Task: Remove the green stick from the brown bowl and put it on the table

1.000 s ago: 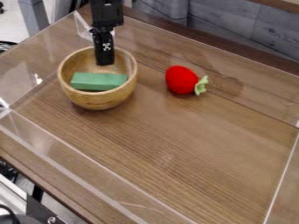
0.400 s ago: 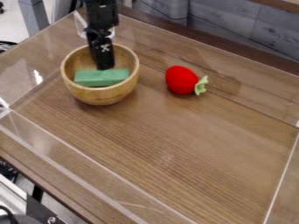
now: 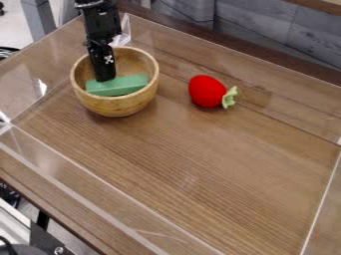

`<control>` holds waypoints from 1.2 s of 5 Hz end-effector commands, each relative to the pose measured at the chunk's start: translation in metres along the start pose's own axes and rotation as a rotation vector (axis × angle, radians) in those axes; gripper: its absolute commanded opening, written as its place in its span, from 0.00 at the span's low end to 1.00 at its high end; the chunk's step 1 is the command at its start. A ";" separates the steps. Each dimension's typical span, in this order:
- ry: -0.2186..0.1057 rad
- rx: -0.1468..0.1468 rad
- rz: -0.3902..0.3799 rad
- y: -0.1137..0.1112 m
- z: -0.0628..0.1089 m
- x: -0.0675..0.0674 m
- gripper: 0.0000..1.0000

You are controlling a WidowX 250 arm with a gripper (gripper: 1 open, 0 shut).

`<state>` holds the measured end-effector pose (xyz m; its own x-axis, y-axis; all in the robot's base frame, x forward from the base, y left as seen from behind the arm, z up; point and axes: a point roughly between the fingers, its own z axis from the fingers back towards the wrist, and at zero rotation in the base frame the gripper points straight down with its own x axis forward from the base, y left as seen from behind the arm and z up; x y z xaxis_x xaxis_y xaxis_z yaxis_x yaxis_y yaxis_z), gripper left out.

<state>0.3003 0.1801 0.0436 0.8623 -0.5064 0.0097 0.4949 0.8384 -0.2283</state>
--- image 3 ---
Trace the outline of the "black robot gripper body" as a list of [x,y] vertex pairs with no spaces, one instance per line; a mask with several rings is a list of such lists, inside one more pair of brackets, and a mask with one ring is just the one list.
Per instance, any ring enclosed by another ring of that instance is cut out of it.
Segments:
[[78,6],[85,21],[85,45],[108,45],[121,34],[121,23],[114,4],[82,4]]

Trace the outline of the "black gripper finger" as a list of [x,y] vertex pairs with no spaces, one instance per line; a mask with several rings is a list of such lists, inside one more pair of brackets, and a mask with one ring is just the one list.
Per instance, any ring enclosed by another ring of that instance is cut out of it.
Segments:
[[113,49],[108,44],[97,44],[96,79],[105,82],[116,77],[116,61]]
[[98,77],[98,64],[97,64],[97,61],[98,61],[98,48],[90,41],[86,41],[85,45],[86,45],[89,59],[90,59],[92,67],[93,67],[94,78],[97,78]]

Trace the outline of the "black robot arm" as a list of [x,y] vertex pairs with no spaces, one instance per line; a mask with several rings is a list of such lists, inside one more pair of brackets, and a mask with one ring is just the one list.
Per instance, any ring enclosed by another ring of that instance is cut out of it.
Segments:
[[74,8],[85,21],[86,49],[94,77],[105,82],[116,76],[116,61],[110,43],[121,34],[116,0],[74,0]]

